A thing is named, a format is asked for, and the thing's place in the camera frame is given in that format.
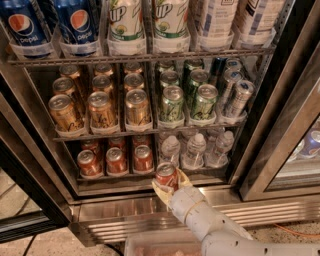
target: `water bottle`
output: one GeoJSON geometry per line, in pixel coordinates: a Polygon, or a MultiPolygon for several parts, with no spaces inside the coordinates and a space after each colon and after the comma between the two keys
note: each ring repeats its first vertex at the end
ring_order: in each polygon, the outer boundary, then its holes
{"type": "Polygon", "coordinates": [[[202,167],[206,144],[206,140],[201,133],[192,136],[188,141],[187,151],[182,155],[182,166],[189,170],[202,167]]]}
{"type": "Polygon", "coordinates": [[[179,167],[180,142],[176,136],[170,135],[161,145],[160,163],[171,162],[179,167]]]}

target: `green can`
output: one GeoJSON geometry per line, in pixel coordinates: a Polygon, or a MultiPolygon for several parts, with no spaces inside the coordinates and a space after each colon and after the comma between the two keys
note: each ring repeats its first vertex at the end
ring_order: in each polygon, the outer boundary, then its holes
{"type": "Polygon", "coordinates": [[[187,106],[189,109],[192,107],[192,101],[195,97],[198,87],[207,84],[209,80],[209,73],[203,69],[195,69],[191,71],[190,78],[188,79],[187,88],[185,89],[187,106]]]}
{"type": "Polygon", "coordinates": [[[176,85],[163,90],[160,105],[160,121],[176,122],[183,118],[183,90],[176,85]]]}
{"type": "Polygon", "coordinates": [[[214,85],[204,84],[199,86],[192,103],[190,117],[195,120],[212,119],[217,99],[218,90],[214,85]]]}

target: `gold can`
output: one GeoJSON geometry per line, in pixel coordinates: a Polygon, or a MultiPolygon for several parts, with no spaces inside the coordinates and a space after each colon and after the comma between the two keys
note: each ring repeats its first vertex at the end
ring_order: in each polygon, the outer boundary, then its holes
{"type": "Polygon", "coordinates": [[[67,95],[56,95],[49,100],[49,112],[62,132],[73,132],[84,127],[78,109],[67,95]]]}
{"type": "Polygon", "coordinates": [[[65,94],[70,97],[75,106],[77,107],[80,115],[85,116],[86,107],[80,96],[79,91],[77,90],[73,80],[69,77],[61,77],[56,79],[52,84],[53,94],[60,95],[65,94]]]}
{"type": "Polygon", "coordinates": [[[109,128],[118,124],[114,104],[105,92],[94,92],[88,98],[92,126],[109,128]]]}

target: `pepsi can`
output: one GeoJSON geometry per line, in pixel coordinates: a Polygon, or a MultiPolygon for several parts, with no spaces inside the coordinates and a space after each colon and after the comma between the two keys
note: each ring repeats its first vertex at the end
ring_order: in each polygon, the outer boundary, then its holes
{"type": "MultiPolygon", "coordinates": [[[[66,44],[87,44],[98,38],[98,17],[93,0],[54,0],[59,27],[66,44]]],[[[86,56],[91,53],[75,54],[86,56]]]]}
{"type": "MultiPolygon", "coordinates": [[[[51,34],[35,0],[0,0],[0,16],[21,46],[38,46],[50,42],[51,34]]],[[[25,56],[44,58],[48,54],[25,56]]]]}

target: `soda can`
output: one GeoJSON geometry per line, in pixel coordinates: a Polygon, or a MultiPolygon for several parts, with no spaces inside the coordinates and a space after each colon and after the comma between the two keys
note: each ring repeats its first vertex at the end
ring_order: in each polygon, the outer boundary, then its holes
{"type": "Polygon", "coordinates": [[[134,150],[133,172],[147,174],[153,171],[153,156],[151,149],[146,145],[140,145],[134,150]]]}
{"type": "Polygon", "coordinates": [[[231,97],[225,108],[227,117],[238,117],[242,114],[248,100],[254,92],[254,85],[250,81],[240,80],[232,89],[231,97]]]}
{"type": "Polygon", "coordinates": [[[105,92],[94,92],[88,98],[92,126],[109,128],[117,125],[118,120],[114,105],[105,92]]]}
{"type": "Polygon", "coordinates": [[[301,158],[313,158],[320,150],[320,129],[311,128],[304,137],[304,146],[299,152],[301,158]]]}
{"type": "MultiPolygon", "coordinates": [[[[58,14],[59,27],[66,44],[88,44],[98,39],[99,18],[95,1],[55,0],[54,8],[58,14]]],[[[95,52],[75,54],[88,56],[95,52]]]]}
{"type": "Polygon", "coordinates": [[[102,162],[91,150],[83,150],[78,154],[77,163],[83,178],[94,179],[103,175],[102,162]]]}
{"type": "Polygon", "coordinates": [[[214,106],[218,99],[218,90],[211,84],[199,86],[193,100],[190,117],[195,120],[213,118],[214,106]]]}
{"type": "Polygon", "coordinates": [[[106,153],[109,176],[123,176],[128,173],[127,159],[119,148],[110,148],[106,153]]]}
{"type": "Polygon", "coordinates": [[[186,88],[191,71],[195,69],[204,69],[204,62],[202,59],[186,60],[183,64],[182,88],[186,88]]]}
{"type": "Polygon", "coordinates": [[[106,75],[98,75],[92,79],[92,90],[94,92],[105,92],[112,103],[115,103],[114,86],[112,80],[106,75]]]}
{"type": "MultiPolygon", "coordinates": [[[[18,45],[39,46],[51,40],[50,29],[35,0],[0,1],[0,16],[18,45]]],[[[49,54],[25,55],[25,57],[39,59],[49,54]]]]}
{"type": "Polygon", "coordinates": [[[183,118],[183,91],[178,86],[164,88],[159,119],[162,122],[176,122],[183,118]]]}
{"type": "Polygon", "coordinates": [[[78,92],[71,78],[61,77],[56,79],[52,84],[52,88],[53,88],[54,95],[59,95],[59,94],[68,95],[72,100],[72,102],[77,107],[80,115],[82,117],[85,116],[86,107],[81,99],[80,93],[78,92]]]}
{"type": "Polygon", "coordinates": [[[239,71],[233,71],[227,69],[221,79],[220,88],[219,88],[219,104],[223,107],[228,102],[232,88],[235,83],[242,80],[243,76],[239,71]]]}
{"type": "Polygon", "coordinates": [[[84,127],[78,109],[67,95],[53,96],[49,100],[49,112],[62,132],[73,132],[84,127]]]}
{"type": "Polygon", "coordinates": [[[124,91],[125,93],[134,89],[144,89],[144,78],[137,73],[131,73],[124,78],[124,91]]]}
{"type": "Polygon", "coordinates": [[[126,120],[129,125],[146,125],[151,122],[150,103],[144,90],[134,89],[126,95],[126,120]]]}
{"type": "Polygon", "coordinates": [[[197,93],[198,87],[202,84],[207,84],[209,80],[209,73],[203,69],[195,69],[191,71],[190,78],[186,88],[187,106],[192,107],[193,99],[197,93]]]}
{"type": "Polygon", "coordinates": [[[87,102],[89,86],[86,84],[83,72],[77,65],[66,65],[59,68],[60,76],[69,77],[75,83],[83,102],[87,102]]]}
{"type": "Polygon", "coordinates": [[[179,174],[171,162],[164,162],[158,165],[156,170],[156,181],[163,186],[168,186],[174,191],[179,189],[179,174]]]}

